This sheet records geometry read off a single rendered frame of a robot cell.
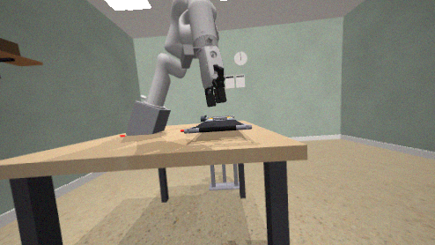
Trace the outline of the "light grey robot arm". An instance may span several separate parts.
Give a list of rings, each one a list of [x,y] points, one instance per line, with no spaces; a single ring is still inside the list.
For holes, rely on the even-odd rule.
[[[165,50],[181,61],[166,54],[158,55],[149,96],[141,95],[141,98],[145,99],[144,104],[166,109],[163,106],[171,83],[168,73],[183,78],[190,68],[193,57],[196,58],[196,51],[201,52],[198,50],[204,46],[218,46],[216,17],[217,10],[210,0],[188,0],[188,4],[187,0],[173,0]]]

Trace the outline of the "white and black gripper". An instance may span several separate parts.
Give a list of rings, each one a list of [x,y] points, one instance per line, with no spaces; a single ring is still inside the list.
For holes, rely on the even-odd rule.
[[[226,102],[225,70],[222,57],[217,46],[204,46],[198,51],[201,52],[196,51],[195,57],[199,59],[207,106],[214,107],[216,103]]]

